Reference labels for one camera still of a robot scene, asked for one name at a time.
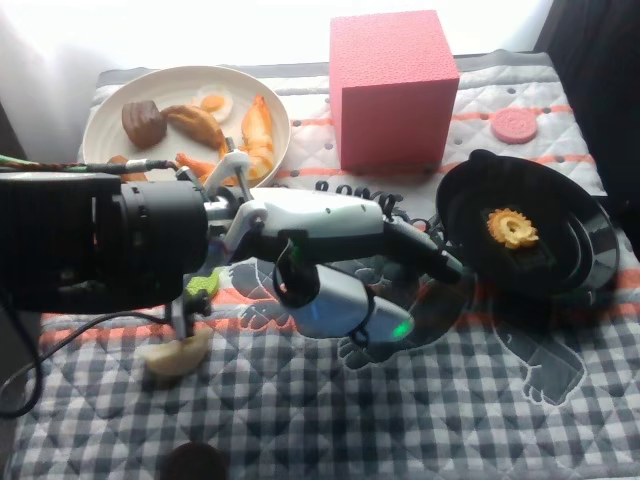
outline white wall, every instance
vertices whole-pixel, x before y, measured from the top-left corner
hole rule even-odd
[[[0,101],[30,159],[71,161],[103,70],[327,61],[331,17],[416,9],[438,11],[454,54],[526,51],[551,3],[0,0]]]

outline egg yolk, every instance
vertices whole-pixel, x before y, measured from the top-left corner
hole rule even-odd
[[[200,108],[207,112],[215,112],[224,106],[224,97],[222,95],[207,95],[200,102]]]

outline robotic hand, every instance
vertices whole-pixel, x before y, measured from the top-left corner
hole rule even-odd
[[[456,282],[461,264],[376,202],[317,191],[250,189],[248,156],[230,153],[206,184],[120,184],[103,173],[0,174],[0,285],[14,307],[102,313],[165,304],[178,338],[208,298],[191,273],[252,256],[275,262],[274,289],[298,324],[358,343],[404,338],[413,320],[360,280],[322,264],[382,254]],[[236,176],[238,187],[221,187]]]

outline golden ring-shaped pastry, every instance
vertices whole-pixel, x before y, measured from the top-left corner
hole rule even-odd
[[[521,213],[508,208],[490,213],[487,227],[497,242],[513,250],[532,247],[538,242],[538,231],[531,225],[531,221]]]

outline box top face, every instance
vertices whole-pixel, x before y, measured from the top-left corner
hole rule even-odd
[[[331,62],[347,88],[458,78],[433,10],[332,19]]]

